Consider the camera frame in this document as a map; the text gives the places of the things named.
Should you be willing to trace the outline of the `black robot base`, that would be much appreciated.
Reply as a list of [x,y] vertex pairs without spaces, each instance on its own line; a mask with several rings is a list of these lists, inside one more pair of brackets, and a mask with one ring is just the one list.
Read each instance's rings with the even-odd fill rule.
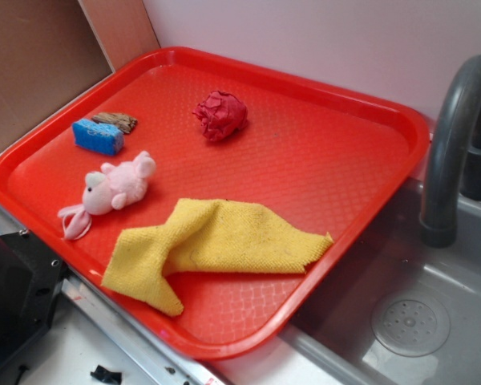
[[35,234],[0,235],[0,370],[51,328],[66,271]]

